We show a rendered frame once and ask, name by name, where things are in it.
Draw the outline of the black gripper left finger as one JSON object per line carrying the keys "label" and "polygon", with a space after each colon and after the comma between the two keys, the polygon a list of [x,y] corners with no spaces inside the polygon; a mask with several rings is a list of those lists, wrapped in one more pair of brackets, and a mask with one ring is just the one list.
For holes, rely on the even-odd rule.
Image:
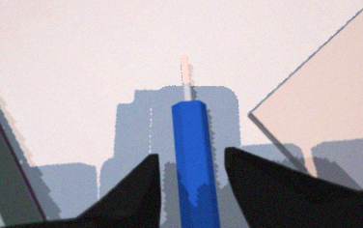
{"label": "black gripper left finger", "polygon": [[76,218],[0,228],[159,228],[160,213],[159,157],[150,154]]}

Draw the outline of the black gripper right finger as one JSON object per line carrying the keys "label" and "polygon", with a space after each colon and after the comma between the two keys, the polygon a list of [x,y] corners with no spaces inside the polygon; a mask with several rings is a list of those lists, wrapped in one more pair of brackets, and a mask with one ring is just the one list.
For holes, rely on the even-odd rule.
{"label": "black gripper right finger", "polygon": [[363,190],[236,147],[225,148],[224,166],[250,228],[363,228]]}

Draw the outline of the blue stylus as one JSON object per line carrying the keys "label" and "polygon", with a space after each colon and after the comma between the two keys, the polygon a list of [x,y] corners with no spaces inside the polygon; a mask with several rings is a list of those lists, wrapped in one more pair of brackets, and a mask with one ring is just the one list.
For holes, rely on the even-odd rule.
{"label": "blue stylus", "polygon": [[181,75],[184,101],[172,106],[181,228],[220,228],[207,105],[192,100],[185,54]]}

